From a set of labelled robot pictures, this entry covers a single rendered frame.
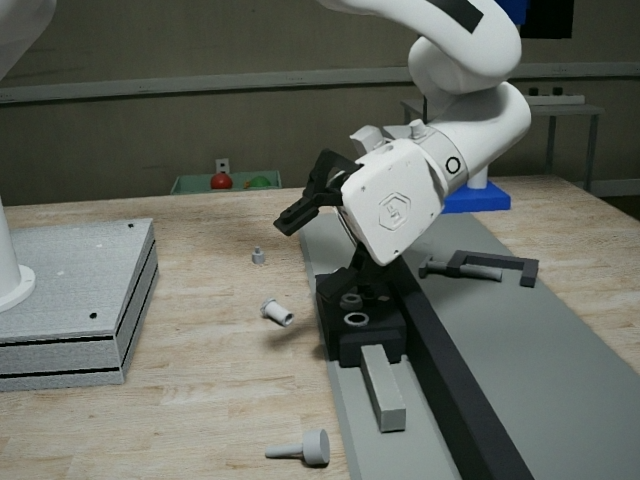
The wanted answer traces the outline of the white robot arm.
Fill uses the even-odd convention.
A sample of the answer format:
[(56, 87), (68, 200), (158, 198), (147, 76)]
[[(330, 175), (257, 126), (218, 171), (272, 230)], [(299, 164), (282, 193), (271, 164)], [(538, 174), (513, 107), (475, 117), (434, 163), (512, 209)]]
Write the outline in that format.
[[(494, 0), (316, 1), (338, 12), (382, 17), (422, 36), (409, 53), (409, 72), (440, 115), (426, 125), (412, 121), (405, 140), (435, 161), (448, 197), (528, 132), (529, 106), (505, 82), (519, 65), (521, 40)], [(56, 3), (0, 0), (0, 80), (47, 28)], [(0, 313), (35, 287), (34, 272), (18, 265), (0, 198)]]

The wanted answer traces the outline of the grey stepped metal bushing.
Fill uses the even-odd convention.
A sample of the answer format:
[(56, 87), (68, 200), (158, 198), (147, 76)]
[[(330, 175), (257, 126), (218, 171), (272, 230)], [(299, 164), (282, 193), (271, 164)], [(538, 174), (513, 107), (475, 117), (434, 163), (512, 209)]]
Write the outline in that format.
[(252, 262), (254, 264), (262, 264), (265, 262), (264, 252), (260, 251), (260, 246), (256, 246), (255, 251), (252, 252)]

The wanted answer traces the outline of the long black rectangular bar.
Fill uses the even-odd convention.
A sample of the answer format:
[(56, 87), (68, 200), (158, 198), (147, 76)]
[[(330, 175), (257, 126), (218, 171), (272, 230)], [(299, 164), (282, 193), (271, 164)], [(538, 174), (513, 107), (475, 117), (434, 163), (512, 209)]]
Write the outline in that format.
[(406, 354), (462, 480), (535, 480), (404, 261), (386, 284), (407, 325)]

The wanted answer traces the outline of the black rectangular plate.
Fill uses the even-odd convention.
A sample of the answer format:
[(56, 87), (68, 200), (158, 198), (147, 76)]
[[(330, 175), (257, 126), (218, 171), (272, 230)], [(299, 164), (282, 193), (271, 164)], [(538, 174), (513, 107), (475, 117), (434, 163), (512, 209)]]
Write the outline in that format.
[(338, 334), (398, 330), (406, 355), (406, 323), (386, 284), (360, 282), (333, 303), (316, 291), (316, 301), (330, 361), (338, 358)]

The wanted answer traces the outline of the white flanged bushing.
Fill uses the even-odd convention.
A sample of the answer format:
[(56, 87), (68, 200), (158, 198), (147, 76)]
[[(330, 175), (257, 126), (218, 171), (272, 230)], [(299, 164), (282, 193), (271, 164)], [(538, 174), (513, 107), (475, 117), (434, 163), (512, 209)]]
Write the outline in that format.
[(293, 313), (289, 312), (288, 310), (286, 310), (285, 308), (280, 306), (275, 301), (276, 301), (276, 299), (271, 298), (271, 297), (266, 299), (262, 303), (262, 305), (261, 305), (262, 307), (261, 307), (260, 311), (262, 311), (262, 314), (265, 317), (267, 317), (267, 318), (272, 317), (273, 319), (275, 319), (276, 321), (278, 321), (282, 325), (289, 326), (294, 320)]

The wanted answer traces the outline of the grey flanged bushing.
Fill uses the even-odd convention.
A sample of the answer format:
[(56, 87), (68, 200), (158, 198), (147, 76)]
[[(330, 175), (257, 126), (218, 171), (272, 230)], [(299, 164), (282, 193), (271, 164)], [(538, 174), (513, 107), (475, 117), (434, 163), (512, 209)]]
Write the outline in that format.
[(268, 458), (297, 454), (304, 454), (305, 460), (309, 465), (328, 463), (330, 459), (330, 443), (326, 430), (305, 431), (303, 444), (296, 443), (266, 447), (266, 456)]

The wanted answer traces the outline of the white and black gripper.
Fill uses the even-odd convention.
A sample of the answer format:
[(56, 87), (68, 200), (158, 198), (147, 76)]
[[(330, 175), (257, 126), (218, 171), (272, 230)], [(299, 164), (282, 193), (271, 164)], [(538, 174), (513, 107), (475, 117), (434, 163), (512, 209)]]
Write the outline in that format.
[[(327, 183), (334, 167), (342, 171)], [(396, 280), (400, 254), (441, 214), (448, 193), (438, 165), (409, 140), (393, 141), (355, 163), (323, 149), (310, 171), (303, 197), (273, 224), (285, 236), (291, 236), (318, 215), (319, 207), (332, 206), (356, 248), (348, 269), (341, 267), (316, 287), (317, 293), (332, 303), (359, 282)], [(374, 269), (376, 263), (382, 267)]]

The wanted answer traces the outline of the dark grey c-clamp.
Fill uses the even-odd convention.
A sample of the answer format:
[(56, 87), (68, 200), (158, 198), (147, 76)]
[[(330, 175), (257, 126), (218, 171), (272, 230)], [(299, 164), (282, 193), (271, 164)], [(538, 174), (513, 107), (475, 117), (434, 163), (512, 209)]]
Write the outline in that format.
[[(466, 264), (498, 267), (498, 269)], [(418, 268), (418, 276), (424, 277), (427, 271), (433, 271), (446, 273), (449, 276), (459, 277), (464, 275), (494, 279), (501, 282), (502, 268), (506, 268), (523, 270), (520, 285), (534, 287), (538, 265), (539, 259), (456, 250), (449, 263), (433, 261), (433, 255), (427, 255)]]

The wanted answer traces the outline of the blue drill press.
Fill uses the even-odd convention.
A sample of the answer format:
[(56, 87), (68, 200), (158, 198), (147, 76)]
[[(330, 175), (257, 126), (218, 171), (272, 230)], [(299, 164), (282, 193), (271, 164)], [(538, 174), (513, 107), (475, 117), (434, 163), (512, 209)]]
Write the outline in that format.
[[(575, 0), (494, 0), (520, 25), (520, 38), (572, 38)], [(526, 8), (527, 3), (527, 8)], [(382, 126), (383, 137), (398, 140), (411, 135), (409, 125)], [(511, 196), (487, 179), (488, 166), (444, 200), (441, 214), (510, 210)]]

